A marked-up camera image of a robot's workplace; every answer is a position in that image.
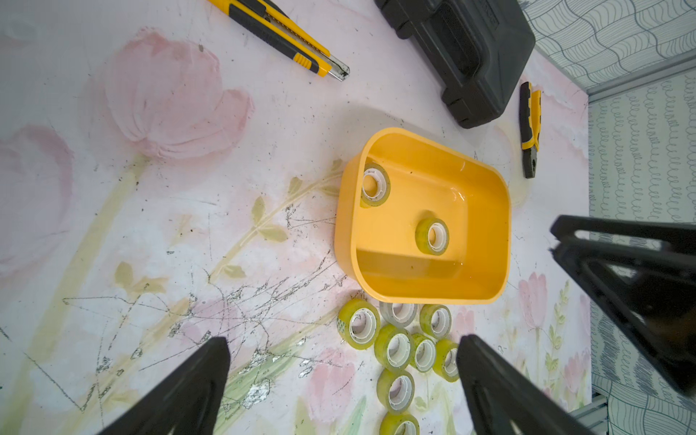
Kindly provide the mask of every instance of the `wavy line pattern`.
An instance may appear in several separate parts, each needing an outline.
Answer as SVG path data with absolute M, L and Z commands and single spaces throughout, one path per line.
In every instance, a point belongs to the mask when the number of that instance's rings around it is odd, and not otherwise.
M 670 184 L 670 200 L 667 201 L 667 213 L 672 217 L 673 222 L 681 222 L 681 216 L 677 213 L 679 212 L 679 198 L 681 197 L 681 187 L 679 187 L 679 178 L 677 173 L 679 172 L 679 166 L 681 165 L 681 159 L 677 154 L 677 139 L 679 138 L 679 133 L 677 131 L 679 127 L 679 121 L 677 121 L 674 115 L 674 103 L 677 98 L 673 95 L 674 89 L 672 88 L 672 81 L 665 80 L 661 84 L 662 90 L 665 92 L 665 119 L 667 120 L 667 125 L 670 127 L 670 136 L 667 142 L 667 157 L 670 160 L 667 170 L 667 182 Z
M 652 19 L 660 18 L 656 11 Z M 696 223 L 696 72 L 591 104 L 589 120 L 590 216 Z M 593 239 L 625 243 L 610 235 Z M 659 247 L 639 237 L 628 244 Z M 600 310 L 592 311 L 592 325 L 595 373 L 696 410 L 696 402 L 674 392 Z
M 648 141 L 650 142 L 650 160 L 648 161 L 648 172 L 650 172 L 650 186 L 648 187 L 648 195 L 650 196 L 650 202 L 652 203 L 652 210 L 650 211 L 650 216 L 648 219 L 659 220 L 662 214 L 662 203 L 659 203 L 659 187 L 658 182 L 662 181 L 662 174 L 658 169 L 657 158 L 660 151 L 660 139 L 658 138 L 656 126 L 657 126 L 657 112 L 655 108 L 655 98 L 654 95 L 657 93 L 657 86 L 651 86 L 647 89 L 645 93 L 645 110 L 648 113 L 648 123 L 647 130 L 645 132 Z
M 691 171 L 691 180 L 686 188 L 687 197 L 696 216 L 696 76 L 686 75 L 684 79 L 684 102 L 689 108 L 689 119 L 686 128 L 686 139 L 689 142 L 689 154 L 686 156 Z
M 633 0 L 519 3 L 537 46 L 586 88 L 696 49 L 696 9 L 686 0 L 642 9 Z

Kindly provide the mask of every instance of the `yellow tape roll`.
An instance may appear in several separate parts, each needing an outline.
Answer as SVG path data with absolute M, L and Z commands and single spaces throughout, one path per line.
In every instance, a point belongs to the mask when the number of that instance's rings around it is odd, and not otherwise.
M 413 358 L 413 338 L 406 329 L 392 324 L 379 330 L 374 342 L 374 356 L 387 370 L 399 372 L 406 368 Z
M 433 368 L 435 364 L 435 342 L 423 334 L 413 334 L 413 358 L 409 364 L 421 373 Z
M 411 414 L 387 414 L 379 425 L 379 435 L 420 435 L 420 425 Z
M 385 369 L 377 379 L 377 398 L 391 414 L 403 413 L 413 401 L 416 384 L 406 370 L 390 372 Z
M 416 246 L 424 254 L 442 255 L 450 244 L 450 231 L 441 219 L 423 219 L 416 226 Z
M 343 340 L 358 350 L 372 346 L 379 330 L 379 313 L 362 299 L 352 299 L 338 312 L 336 322 Z
M 370 208 L 382 205 L 389 198 L 390 192 L 391 182 L 387 171 L 374 162 L 365 163 L 360 206 Z
M 424 305 L 420 309 L 420 328 L 436 340 L 444 338 L 452 329 L 450 309 L 444 305 Z
M 457 369 L 457 349 L 459 345 L 450 340 L 440 340 L 435 345 L 435 365 L 433 371 L 447 382 L 459 379 Z

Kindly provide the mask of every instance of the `yellow utility knife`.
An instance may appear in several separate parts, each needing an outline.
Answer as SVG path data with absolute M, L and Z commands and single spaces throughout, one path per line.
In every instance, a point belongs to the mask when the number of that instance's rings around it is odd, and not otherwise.
M 311 72 L 344 81 L 350 68 L 333 57 L 271 0 L 210 0 L 230 18 Z
M 522 137 L 522 169 L 525 178 L 537 174 L 537 153 L 541 131 L 541 91 L 532 92 L 528 81 L 520 86 L 520 136 Z

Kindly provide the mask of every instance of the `pink tulip print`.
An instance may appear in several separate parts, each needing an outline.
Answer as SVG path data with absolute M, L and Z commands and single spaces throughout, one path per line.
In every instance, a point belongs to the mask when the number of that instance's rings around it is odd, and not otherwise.
M 119 130 L 148 157 L 186 159 L 236 146 L 254 107 L 223 89 L 202 45 L 141 29 L 106 65 L 106 102 Z
M 0 277 L 46 255 L 68 232 L 72 159 L 48 127 L 27 125 L 0 141 Z
M 474 312 L 462 307 L 453 322 L 454 332 L 461 335 L 473 334 L 475 329 Z
M 307 405 L 312 420 L 331 422 L 346 411 L 353 390 L 355 365 L 343 351 L 326 349 L 317 359 L 307 386 Z
M 524 320 L 530 328 L 539 329 L 546 319 L 546 302 L 548 290 L 546 289 L 546 276 L 537 276 L 534 272 L 529 280 L 520 280 L 520 302 Z
M 61 301 L 80 292 L 115 218 L 150 160 L 181 161 L 232 148 L 239 143 L 253 113 L 251 98 L 244 91 L 223 88 L 215 55 L 190 41 L 168 40 L 154 29 L 142 29 L 118 50 L 106 63 L 103 80 L 103 88 L 97 92 L 106 107 L 94 110 L 110 114 L 119 130 L 116 137 L 122 134 L 138 152 L 118 177 L 63 272 L 50 305 L 52 323 L 43 322 L 35 330 L 46 342 L 55 342 L 61 332 L 67 316 L 67 306 Z M 116 141 L 106 146 L 120 144 Z M 51 230 L 41 221 L 37 225 Z M 8 239 L 4 243 L 16 242 Z M 8 268 L 18 263 L 14 258 L 4 260 Z M 46 361 L 53 350 L 53 346 L 30 348 L 37 361 Z M 29 382 L 30 369 L 22 366 L 18 386 Z
M 568 389 L 573 393 L 577 393 L 580 388 L 580 381 L 583 379 L 583 373 L 585 371 L 585 364 L 583 359 L 576 352 L 572 356 L 566 366 L 563 369 L 563 377 L 566 380 L 566 385 Z

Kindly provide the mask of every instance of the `black toolbox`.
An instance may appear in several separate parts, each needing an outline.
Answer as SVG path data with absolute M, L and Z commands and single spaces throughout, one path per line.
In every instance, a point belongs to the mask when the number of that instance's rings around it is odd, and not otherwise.
M 516 0 L 374 0 L 401 39 L 415 37 L 464 128 L 500 116 L 535 45 Z

